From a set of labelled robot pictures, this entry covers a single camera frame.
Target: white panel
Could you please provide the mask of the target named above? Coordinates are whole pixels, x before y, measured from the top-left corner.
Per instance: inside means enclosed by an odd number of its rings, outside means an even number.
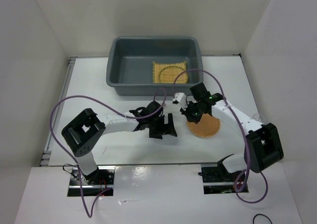
[[[146,106],[152,97],[118,96],[106,84],[107,58],[81,58],[74,65],[67,96],[86,95],[105,102],[120,112]],[[251,89],[239,56],[204,56],[204,69],[212,73],[222,84],[226,97],[238,109],[249,116],[258,113]],[[210,92],[217,93],[217,84],[208,75],[204,83]],[[92,108],[101,117],[113,112],[87,99],[71,99],[64,103],[56,134],[65,144],[61,130],[83,109]],[[228,125],[222,123],[220,131],[212,138],[194,136],[186,126],[186,117],[180,114],[179,106],[168,98],[164,113],[173,113],[178,137],[164,136],[162,140],[150,139],[149,130],[117,132],[102,136],[93,149],[99,165],[170,164],[193,162],[217,162],[225,156],[244,151],[243,139]],[[73,160],[51,139],[50,165],[63,165]]]
[[[35,0],[0,0],[0,15],[0,217],[10,224],[40,163],[67,57]]]
[[[15,223],[249,224],[257,213],[274,224],[301,223],[281,164],[264,171],[269,191],[256,205],[243,204],[235,194],[204,195],[199,171],[200,165],[116,168],[113,196],[99,198],[88,219],[81,198],[67,197],[68,173],[33,168]],[[250,193],[241,196],[262,196],[261,175],[251,173],[248,184]],[[94,197],[85,199],[90,210]]]
[[[190,35],[202,52],[241,53],[269,0],[37,0],[69,55],[108,55],[121,35]]]
[[[317,161],[286,161],[283,167],[303,223],[316,224]]]
[[[315,159],[317,0],[271,0],[242,60],[286,159]]]

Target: wire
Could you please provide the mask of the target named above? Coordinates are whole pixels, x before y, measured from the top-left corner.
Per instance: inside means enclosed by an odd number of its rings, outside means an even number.
[[[262,201],[266,195],[267,195],[267,191],[268,191],[268,183],[267,183],[267,179],[266,177],[264,176],[264,174],[262,172],[260,172],[260,174],[262,175],[262,177],[264,178],[264,181],[265,181],[265,193],[263,195],[262,198],[260,198],[259,200],[256,200],[256,201],[247,201],[247,200],[244,200],[243,198],[241,198],[239,196],[238,193],[242,192],[244,190],[244,188],[246,187],[247,185],[247,181],[248,181],[248,178],[249,178],[249,173],[250,173],[250,169],[251,169],[251,158],[250,158],[250,148],[249,148],[249,144],[247,142],[247,138],[246,138],[246,134],[243,130],[243,127],[241,125],[241,122],[237,116],[237,114],[234,112],[234,110],[232,109],[232,107],[229,105],[228,101],[227,101],[227,98],[225,97],[224,95],[224,91],[223,91],[223,88],[220,84],[220,82],[217,80],[216,77],[214,77],[212,74],[210,74],[209,72],[203,70],[203,69],[188,69],[188,70],[185,70],[185,71],[182,71],[179,75],[176,76],[175,80],[174,80],[174,83],[173,83],[173,87],[172,87],[172,90],[173,90],[173,94],[174,94],[174,86],[175,86],[175,83],[177,81],[177,79],[183,74],[183,73],[187,73],[189,71],[199,71],[199,72],[203,72],[203,73],[206,73],[207,75],[211,76],[215,82],[217,83],[219,89],[220,89],[220,92],[222,94],[222,97],[223,97],[223,100],[224,100],[224,103],[227,105],[227,107],[229,108],[229,110],[231,111],[232,115],[234,116],[235,120],[237,121],[238,123],[238,126],[241,130],[241,133],[242,133],[242,138],[243,138],[243,141],[244,141],[244,144],[245,144],[245,150],[246,150],[246,154],[247,154],[247,170],[243,170],[241,171],[241,173],[238,175],[238,177],[236,178],[236,180],[234,181],[234,190],[236,192],[236,195],[238,196],[238,198],[245,202],[245,203],[258,203],[260,201]],[[241,178],[241,176],[245,174],[245,179],[244,179],[244,182],[243,184],[241,185],[240,188],[237,187],[237,183],[239,181],[239,179]]]
[[[240,179],[239,179],[239,183],[237,184],[237,187],[238,187],[238,188],[241,187],[242,182],[243,182],[243,180],[242,180],[242,178],[240,178]]]
[[[73,173],[68,172],[67,170],[65,170],[65,166],[68,166],[68,167],[76,167],[76,166],[71,165],[71,164],[64,164],[62,169],[63,169],[63,171],[65,171],[65,172],[69,173],[71,176],[73,176],[73,178],[77,178],[76,175],[74,175]]]
[[[270,218],[268,218],[268,216],[266,216],[266,215],[264,215],[264,214],[261,214],[261,213],[259,213],[259,214],[256,214],[254,217],[253,217],[253,220],[252,220],[252,223],[254,224],[254,220],[256,219],[256,217],[257,216],[263,216],[263,217],[266,217],[268,220],[269,220],[269,222],[271,223],[271,224],[273,224],[272,223],[272,221],[271,221],[271,219]]]
[[[153,102],[155,101],[155,98],[157,97],[157,95],[158,95],[158,93],[159,93],[159,90],[164,90],[164,93],[165,93],[165,97],[166,97],[166,91],[165,91],[165,89],[164,88],[159,88],[156,92],[155,92],[155,94],[154,94],[154,98],[153,98]]]
[[[102,190],[103,190],[103,187],[102,187],[102,185],[101,185],[101,179],[100,179],[100,178],[99,178],[99,186],[100,186],[100,188],[99,188],[99,193],[101,193]]]
[[[103,180],[104,180],[105,188],[107,188],[105,178],[103,178]]]
[[[163,105],[165,104],[165,101],[166,101],[166,90],[164,88],[162,88],[164,90],[164,99],[163,99],[163,102],[162,104],[160,105],[160,107],[155,110],[153,113],[149,114],[149,115],[146,115],[146,116],[141,116],[141,117],[132,117],[132,116],[126,116],[118,111],[116,111],[115,109],[111,108],[110,106],[108,106],[107,104],[104,104],[103,102],[97,100],[97,99],[94,99],[94,98],[91,98],[91,97],[88,97],[88,96],[84,96],[84,95],[74,95],[74,96],[69,96],[69,97],[66,97],[62,100],[60,100],[52,109],[52,112],[51,112],[51,115],[50,115],[50,132],[51,132],[51,135],[53,137],[53,139],[55,140],[55,142],[73,159],[73,161],[77,164],[77,168],[78,168],[78,175],[79,175],[79,185],[80,185],[80,196],[81,196],[81,199],[82,199],[82,202],[83,202],[83,205],[84,205],[84,209],[86,211],[86,214],[89,218],[91,218],[93,216],[93,208],[94,208],[94,205],[97,201],[97,199],[106,191],[108,191],[110,188],[106,188],[103,192],[99,193],[96,198],[94,199],[94,202],[91,206],[91,212],[89,213],[88,211],[88,208],[87,208],[87,205],[86,205],[86,202],[85,202],[85,198],[84,198],[84,190],[83,190],[83,183],[82,183],[82,180],[81,180],[81,169],[78,165],[78,162],[77,162],[77,159],[61,144],[61,142],[58,140],[58,138],[55,136],[54,134],[54,131],[53,131],[53,116],[54,116],[54,113],[56,111],[56,109],[59,107],[59,105],[61,103],[63,103],[64,101],[68,100],[68,99],[73,99],[73,98],[84,98],[84,99],[89,99],[89,100],[92,100],[98,104],[101,104],[103,105],[104,107],[110,109],[111,111],[113,111],[114,113],[118,114],[119,116],[121,117],[126,117],[126,118],[129,118],[129,119],[145,119],[145,118],[148,118],[150,116],[153,116],[154,114],[156,114],[162,107]]]

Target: white wall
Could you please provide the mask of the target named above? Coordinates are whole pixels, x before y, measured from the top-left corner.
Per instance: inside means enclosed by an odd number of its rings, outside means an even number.
[[[285,159],[317,155],[317,0],[271,0],[242,60]]]
[[[191,35],[203,54],[242,53],[269,0],[37,0],[69,56],[121,35]]]
[[[68,59],[35,0],[0,0],[0,15],[0,217],[10,224],[41,160]]]

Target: black cable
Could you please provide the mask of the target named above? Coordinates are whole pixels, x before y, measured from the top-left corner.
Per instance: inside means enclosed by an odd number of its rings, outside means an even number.
[[[270,222],[271,224],[273,224],[272,221],[271,221],[271,219],[268,218],[268,216],[266,216],[266,215],[264,215],[264,214],[261,214],[261,213],[258,213],[258,214],[256,214],[256,215],[253,217],[253,220],[252,220],[252,223],[253,223],[253,224],[254,224],[254,220],[256,219],[257,216],[266,217],[266,218],[269,220],[269,222]]]
[[[139,111],[142,111],[143,109],[145,109],[145,107],[139,107],[139,108],[135,109],[135,111],[139,112]]]
[[[201,177],[216,177],[216,175],[208,175],[208,174],[204,174],[204,173],[201,173],[201,172],[199,172],[198,175],[201,176]]]
[[[68,166],[68,167],[76,167],[76,166],[73,166],[73,165],[71,165],[71,164],[64,164],[64,165],[63,165],[63,171],[65,171],[65,172],[69,173],[70,175],[72,175],[73,178],[77,178],[76,175],[74,175],[73,173],[68,172],[67,170],[65,170],[65,166]]]

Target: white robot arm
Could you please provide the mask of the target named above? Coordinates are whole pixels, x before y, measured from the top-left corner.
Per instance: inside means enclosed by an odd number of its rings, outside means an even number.
[[[154,115],[144,118],[159,107],[160,104],[153,101],[146,108],[130,110],[124,114],[126,117],[119,115],[97,117],[92,109],[85,109],[62,130],[62,136],[76,157],[88,182],[98,180],[99,169],[95,163],[92,149],[101,136],[113,132],[132,132],[146,128],[149,129],[150,138],[162,139],[163,135],[177,136],[171,113],[168,114],[168,123],[164,123],[163,108]]]
[[[284,153],[276,127],[269,123],[263,124],[256,121],[235,108],[228,100],[228,105],[221,94],[211,95],[203,83],[190,88],[193,99],[187,101],[184,93],[176,93],[173,99],[174,104],[181,106],[180,112],[186,116],[189,122],[198,123],[203,114],[207,113],[220,119],[229,125],[237,134],[242,135],[240,126],[228,108],[230,106],[236,113],[242,125],[248,146],[250,148],[251,170],[261,172],[273,163],[281,160]],[[218,162],[223,175],[245,170],[246,154],[233,154]]]

